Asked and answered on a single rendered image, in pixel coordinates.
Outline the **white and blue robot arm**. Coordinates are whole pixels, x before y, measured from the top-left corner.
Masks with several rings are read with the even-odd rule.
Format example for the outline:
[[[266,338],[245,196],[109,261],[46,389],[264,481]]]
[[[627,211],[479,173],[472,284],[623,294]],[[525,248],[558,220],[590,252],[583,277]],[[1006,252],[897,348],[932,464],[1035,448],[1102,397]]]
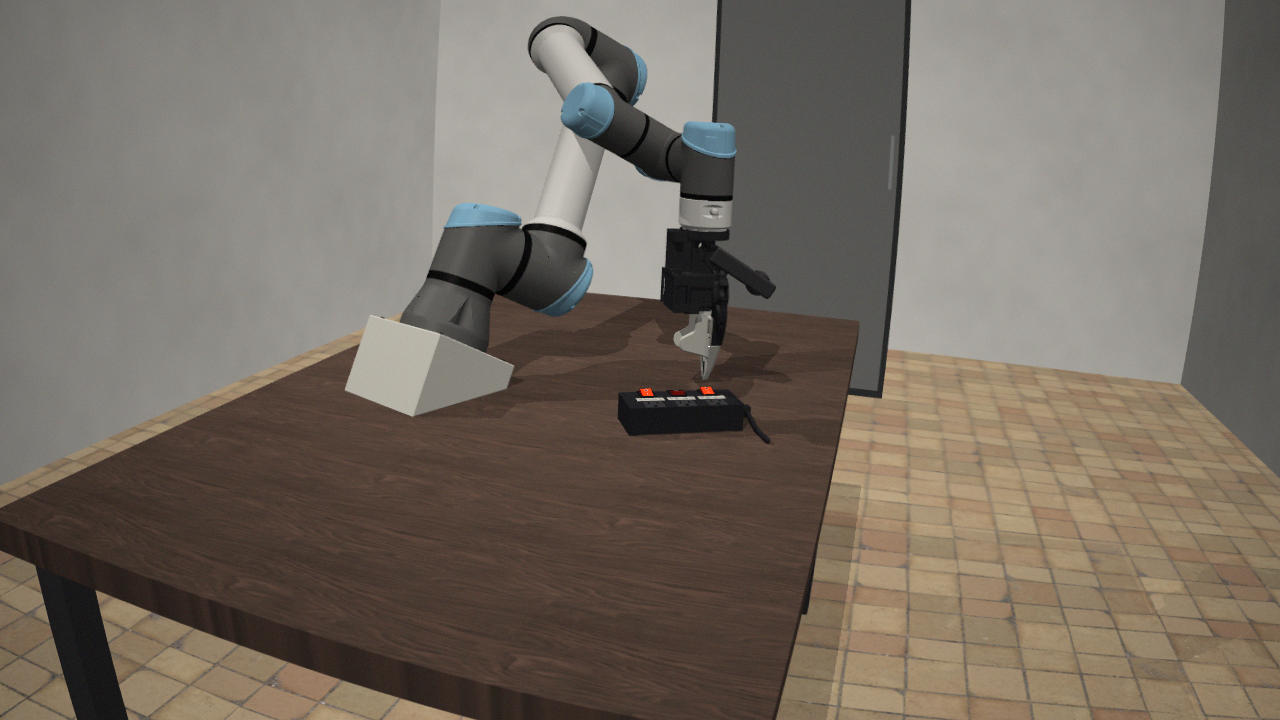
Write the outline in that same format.
[[[678,133],[634,108],[646,85],[645,61],[577,18],[541,20],[529,37],[529,55],[564,101],[535,217],[521,229],[513,211],[457,205],[425,283],[401,316],[403,324],[442,332],[484,354],[495,293],[562,316],[588,292],[593,263],[584,258],[581,231],[605,150],[653,181],[681,181],[682,229],[731,227],[733,126],[689,120]]]

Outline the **black power strip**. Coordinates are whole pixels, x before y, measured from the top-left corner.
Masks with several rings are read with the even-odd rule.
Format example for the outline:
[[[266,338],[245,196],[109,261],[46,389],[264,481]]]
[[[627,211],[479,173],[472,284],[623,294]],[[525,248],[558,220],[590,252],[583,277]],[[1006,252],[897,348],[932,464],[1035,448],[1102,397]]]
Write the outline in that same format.
[[[639,389],[620,392],[618,419],[628,436],[742,430],[742,418],[765,443],[751,407],[730,389]]]

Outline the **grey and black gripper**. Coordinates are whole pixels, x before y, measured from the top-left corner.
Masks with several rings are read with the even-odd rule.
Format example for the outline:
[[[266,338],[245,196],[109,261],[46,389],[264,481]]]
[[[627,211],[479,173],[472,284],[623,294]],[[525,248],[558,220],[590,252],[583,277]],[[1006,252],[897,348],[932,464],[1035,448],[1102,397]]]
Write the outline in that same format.
[[[660,302],[672,313],[690,314],[689,325],[677,331],[673,340],[684,352],[700,355],[703,380],[708,379],[716,365],[727,323],[728,273],[708,260],[716,249],[716,241],[726,240],[730,240],[728,229],[705,232],[682,229],[682,225],[680,229],[667,228]]]

